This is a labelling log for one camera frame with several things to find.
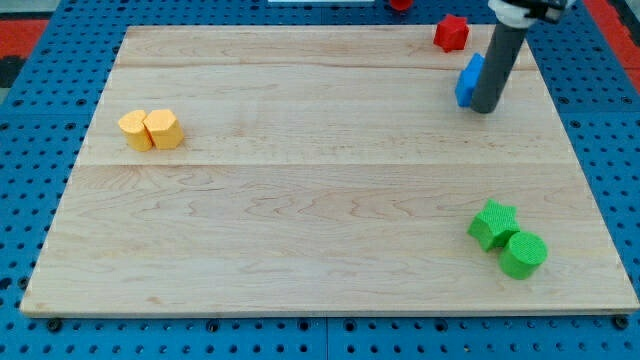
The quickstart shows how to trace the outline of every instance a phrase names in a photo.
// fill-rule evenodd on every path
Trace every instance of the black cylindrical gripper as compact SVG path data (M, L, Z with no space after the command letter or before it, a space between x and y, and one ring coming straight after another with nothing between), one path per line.
M527 30L512 28L498 22L487 49L478 83L471 96L473 111L487 114L496 108Z

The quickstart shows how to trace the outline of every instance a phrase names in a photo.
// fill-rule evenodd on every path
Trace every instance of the blue block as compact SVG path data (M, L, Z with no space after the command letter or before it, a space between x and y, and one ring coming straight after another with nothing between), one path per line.
M482 64L484 64L484 57L475 53L471 61L469 61L469 64L467 64L467 67L460 72L455 91L458 106L469 107L471 105L471 96L473 95L473 90L476 88L478 77L480 77Z

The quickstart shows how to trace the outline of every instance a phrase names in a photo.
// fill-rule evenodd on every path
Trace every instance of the toy block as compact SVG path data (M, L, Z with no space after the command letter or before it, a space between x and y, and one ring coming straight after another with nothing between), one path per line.
M464 50L468 35L467 18L447 14L444 20L438 23L433 43L440 46L444 52Z
M480 77L480 70L484 64L484 57L478 53L473 54L471 61L467 64L467 67L460 72L458 78L458 84L456 85L456 99L458 100L458 106L469 107L471 105L471 96L473 90L476 88L478 78Z
M482 250L489 251L496 247L504 247L509 238L519 231L516 208L489 199L471 222L467 233L478 240Z
M154 110L144 119L151 140L158 149L175 149L182 139L184 133L178 122L178 118L169 109Z
M144 127L146 117L147 113L144 110L134 110L118 120L118 126L127 139L127 144L138 151L147 151L153 146Z
M531 232L519 232L509 239L498 260L500 268L508 276L523 280L547 259L547 245Z
M405 11L413 5L413 0L389 0L389 5L396 11Z

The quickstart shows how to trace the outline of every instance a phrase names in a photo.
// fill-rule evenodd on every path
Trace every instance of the yellow cube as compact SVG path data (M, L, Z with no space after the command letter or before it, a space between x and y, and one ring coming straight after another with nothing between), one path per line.
M150 112L144 119L144 126L158 149L175 149L184 139L178 118L169 109Z
M147 113L144 110L134 110L118 120L118 126L127 139L127 144L138 151L147 151L153 145L144 127L143 121L146 117Z

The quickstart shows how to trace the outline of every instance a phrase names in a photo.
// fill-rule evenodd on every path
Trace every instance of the blue pegboard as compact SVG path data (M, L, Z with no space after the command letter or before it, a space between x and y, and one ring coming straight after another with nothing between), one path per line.
M17 307L129 25L494 23L486 1L374 6L266 0L63 0L0 108L0 358L637 358L640 317L77 320ZM581 5L528 36L640 291L640 100Z

